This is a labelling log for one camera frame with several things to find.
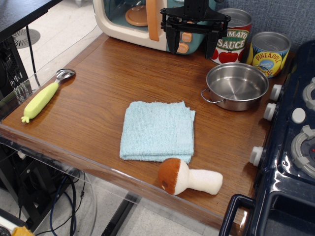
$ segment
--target pineapple can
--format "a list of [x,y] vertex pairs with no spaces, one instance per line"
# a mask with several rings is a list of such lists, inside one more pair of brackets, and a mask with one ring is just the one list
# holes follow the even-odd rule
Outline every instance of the pineapple can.
[[227,36],[218,40],[211,60],[217,64],[240,62],[252,27],[252,16],[241,9],[224,8],[218,11],[231,17]]
[[257,66],[268,78],[283,69],[291,47],[291,40],[282,33],[260,32],[252,38],[246,63]]

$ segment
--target yellow object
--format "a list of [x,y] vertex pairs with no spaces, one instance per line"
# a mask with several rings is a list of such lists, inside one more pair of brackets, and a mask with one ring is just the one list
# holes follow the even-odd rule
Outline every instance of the yellow object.
[[276,76],[279,73],[281,63],[282,57],[280,54],[264,51],[257,53],[252,60],[252,65],[261,65],[269,69],[269,71],[266,69],[261,70],[267,77],[270,76],[270,73]]
[[287,53],[287,54],[284,56],[284,58],[282,59],[280,70],[282,70],[282,69],[283,69],[283,67],[284,67],[284,64],[285,64],[285,61],[286,61],[287,55],[289,55],[289,53]]
[[12,233],[12,236],[34,236],[25,226],[16,227]]
[[29,123],[30,119],[35,118],[54,96],[58,87],[59,83],[54,82],[39,92],[24,109],[24,116],[21,118],[22,122]]
[[252,48],[252,44],[250,46],[250,53],[247,57],[247,61],[246,64],[251,65],[252,64],[252,59],[253,59],[253,48]]

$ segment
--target pot handle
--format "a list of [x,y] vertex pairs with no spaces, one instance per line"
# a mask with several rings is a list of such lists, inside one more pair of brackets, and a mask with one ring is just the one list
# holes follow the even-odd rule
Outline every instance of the pot handle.
[[213,103],[213,104],[216,104],[216,103],[219,103],[219,102],[224,102],[224,99],[223,99],[223,100],[219,100],[219,101],[215,101],[215,102],[213,102],[213,101],[210,101],[210,100],[208,100],[207,98],[205,98],[205,97],[203,96],[203,93],[204,93],[205,91],[207,91],[207,90],[209,90],[209,91],[210,91],[210,88],[209,88],[209,87],[207,87],[205,90],[203,90],[203,91],[201,92],[201,96],[202,96],[202,98],[203,98],[203,99],[205,99],[207,102],[210,102],[210,103]]
[[228,208],[226,210],[223,223],[219,232],[219,236],[229,236],[232,224],[239,207],[245,207],[250,210],[247,220],[252,216],[252,210],[255,209],[256,202],[254,199],[244,196],[242,194],[235,194],[232,196]]

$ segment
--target stove burner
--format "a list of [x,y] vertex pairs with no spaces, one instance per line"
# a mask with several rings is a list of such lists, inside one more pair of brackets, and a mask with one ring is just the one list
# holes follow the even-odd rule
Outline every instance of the stove burner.
[[315,129],[303,126],[291,143],[291,153],[294,164],[312,177],[315,177]]
[[315,111],[315,100],[314,98],[315,91],[315,77],[312,78],[312,81],[309,85],[303,90],[303,100],[306,103],[307,108]]

